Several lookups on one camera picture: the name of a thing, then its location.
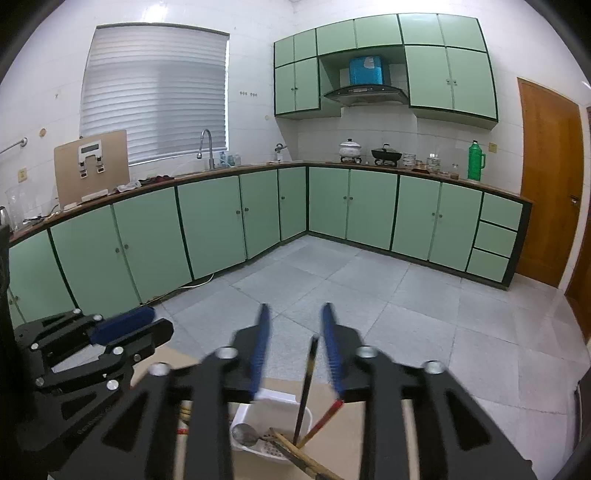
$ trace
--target green thermos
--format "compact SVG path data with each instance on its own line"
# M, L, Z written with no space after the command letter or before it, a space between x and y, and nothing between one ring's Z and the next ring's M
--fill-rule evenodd
M472 142L468 149L468 178L470 180L480 181L480 171L486 167L486 154L476 140Z

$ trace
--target blue foam pad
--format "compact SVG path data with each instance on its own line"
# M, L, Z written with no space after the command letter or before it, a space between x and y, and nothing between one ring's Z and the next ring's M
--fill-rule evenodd
M154 320L156 312L143 305L100 322L89 335L92 344L106 345L113 340L134 332Z

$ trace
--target window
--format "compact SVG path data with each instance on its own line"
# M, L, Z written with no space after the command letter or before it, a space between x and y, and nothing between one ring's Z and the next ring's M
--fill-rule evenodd
M227 44L227 34L195 28L98 27L82 84L80 134L127 130L130 164L195 152L204 128L213 148L224 150Z

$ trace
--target white pot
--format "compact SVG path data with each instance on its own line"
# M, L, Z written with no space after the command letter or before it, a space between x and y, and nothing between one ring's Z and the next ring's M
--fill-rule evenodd
M345 158L358 158L361 156L361 145L354 142L352 139L348 139L346 142L341 143L339 155Z

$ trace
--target gray floor tile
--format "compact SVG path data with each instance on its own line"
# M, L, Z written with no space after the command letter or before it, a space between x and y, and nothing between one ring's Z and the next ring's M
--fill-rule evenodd
M365 337L396 362L420 367L429 360L449 363L456 328L421 313L388 304Z
M519 406L566 413L568 369L565 360L519 349Z
M515 444L517 439L517 427L519 425L519 408L510 407L483 398L474 398L488 413L509 441Z
M322 281L321 277L283 262L276 262L234 286L249 297L270 304L274 312L281 313Z
M449 370L471 395L517 407L518 350L513 343L458 327Z
M233 268L227 273L224 273L224 275L222 275L221 278L228 282L228 284L234 285L235 283L241 281L243 278L246 278L247 276L258 272L259 270L262 270L263 268L268 267L269 265L275 262L276 260L266 255L264 257L258 258L254 262L250 261L248 263L239 265L236 268Z
M455 324L460 289L446 283L446 278L442 275L447 274L436 271L430 274L411 265L392 296L391 303Z
M566 415L520 409L515 446L533 462L538 480L551 480L562 468L566 430Z
M514 310L517 343L521 346L560 357L560 347L552 321L541 313L516 307Z
M500 288L489 287L488 285L483 285L482 283L468 280L467 278L462 279L460 286L463 290L473 291L497 300L509 301L509 292L501 290Z
M228 281L222 277L214 278L211 282L201 285L200 287L187 288L174 297L164 301L162 305L171 314L174 315L203 299L206 299L210 295L223 290L229 285Z
M556 340L560 345L560 356L574 362L588 363L589 351L583 340L583 334L578 325L570 325L558 320L552 322Z
M259 307L256 300L233 287L226 287L178 312L173 319L209 353L228 345L236 330L254 325Z
M375 297L324 280L318 287L283 311L283 315L304 327L320 332L320 309L331 302L335 306L337 320L365 335L375 323L386 302Z
M513 307L469 290L460 292L457 324L501 340L517 342Z
M408 262L373 252L361 251L329 280L388 301L392 298Z
M330 248L311 244L290 253L281 261L305 272L328 278L349 263L351 256Z
M312 331L283 315L274 318L264 375L268 378L302 381L312 335ZM323 351L324 345L320 342L312 376L314 382L327 383Z

